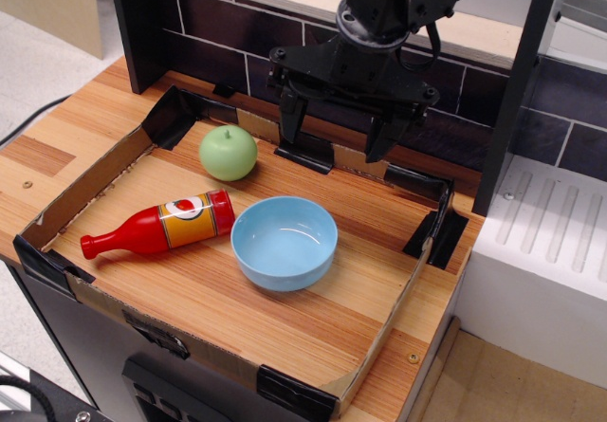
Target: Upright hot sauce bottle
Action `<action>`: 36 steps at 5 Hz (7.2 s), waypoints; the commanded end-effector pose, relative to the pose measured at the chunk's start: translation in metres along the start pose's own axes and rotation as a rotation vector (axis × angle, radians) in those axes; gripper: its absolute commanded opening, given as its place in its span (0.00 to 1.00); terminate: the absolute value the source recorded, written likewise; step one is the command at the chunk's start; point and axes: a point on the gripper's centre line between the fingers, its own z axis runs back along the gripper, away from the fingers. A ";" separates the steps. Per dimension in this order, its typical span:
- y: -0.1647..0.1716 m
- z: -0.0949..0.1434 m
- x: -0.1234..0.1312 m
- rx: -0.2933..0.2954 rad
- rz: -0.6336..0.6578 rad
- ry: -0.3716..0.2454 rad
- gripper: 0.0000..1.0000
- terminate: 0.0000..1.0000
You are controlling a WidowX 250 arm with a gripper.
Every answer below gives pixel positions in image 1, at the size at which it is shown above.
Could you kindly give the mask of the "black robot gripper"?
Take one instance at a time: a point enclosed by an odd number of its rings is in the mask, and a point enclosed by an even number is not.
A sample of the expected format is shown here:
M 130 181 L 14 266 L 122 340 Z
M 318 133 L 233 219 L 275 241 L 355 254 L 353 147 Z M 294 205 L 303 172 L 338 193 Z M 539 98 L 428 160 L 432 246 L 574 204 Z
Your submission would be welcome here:
M 313 46 L 270 50 L 267 86 L 280 96 L 280 132 L 294 143 L 307 101 L 324 102 L 373 115 L 364 153 L 381 161 L 440 99 L 438 89 L 421 80 L 387 52 L 369 52 L 336 35 Z

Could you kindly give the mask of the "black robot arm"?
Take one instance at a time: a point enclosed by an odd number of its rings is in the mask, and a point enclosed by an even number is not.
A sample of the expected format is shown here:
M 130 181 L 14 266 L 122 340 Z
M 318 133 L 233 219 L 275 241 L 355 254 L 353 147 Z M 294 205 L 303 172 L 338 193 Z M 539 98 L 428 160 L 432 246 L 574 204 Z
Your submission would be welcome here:
M 293 143 L 310 101 L 371 115 L 365 150 L 383 159 L 440 95 L 418 79 L 438 59 L 437 21 L 459 0 L 341 0 L 338 33 L 314 46 L 271 49 L 268 85 L 280 98 L 280 133 Z

